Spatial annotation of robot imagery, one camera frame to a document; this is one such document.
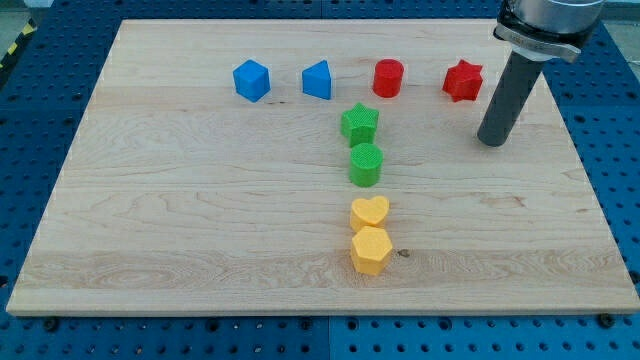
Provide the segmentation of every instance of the green block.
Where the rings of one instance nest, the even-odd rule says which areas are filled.
[[[380,180],[382,150],[373,144],[362,143],[351,149],[349,180],[360,187],[375,185]]]
[[[349,139],[349,147],[362,143],[373,144],[379,113],[378,110],[368,108],[361,103],[342,113],[340,132]]]

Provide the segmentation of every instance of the yellow heart block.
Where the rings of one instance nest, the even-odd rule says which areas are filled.
[[[389,212],[389,199],[375,196],[369,200],[355,199],[351,203],[349,223],[353,231],[358,232],[365,226],[384,227]]]
[[[357,272],[379,275],[391,260],[393,244],[385,229],[365,226],[351,239],[351,261]]]

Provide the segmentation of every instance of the blue block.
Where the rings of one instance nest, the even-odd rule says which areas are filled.
[[[233,81],[236,92],[252,102],[260,100],[271,90],[269,70],[253,60],[247,60],[233,70]]]
[[[302,92],[325,100],[331,99],[331,73],[327,60],[302,71]]]

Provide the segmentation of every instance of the blue pegboard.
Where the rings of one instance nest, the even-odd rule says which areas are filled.
[[[494,18],[499,0],[58,0],[0,93],[4,310],[120,21]],[[639,84],[600,25],[576,64],[544,70],[627,266],[640,271]],[[0,359],[640,358],[640,317],[16,319]],[[47,332],[52,324],[57,329]]]

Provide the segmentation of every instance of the heart-shaped block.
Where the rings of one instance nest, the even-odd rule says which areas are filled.
[[[375,196],[371,199],[355,199],[351,203],[349,223],[353,231],[358,232],[365,226],[384,227],[389,213],[389,199]]]

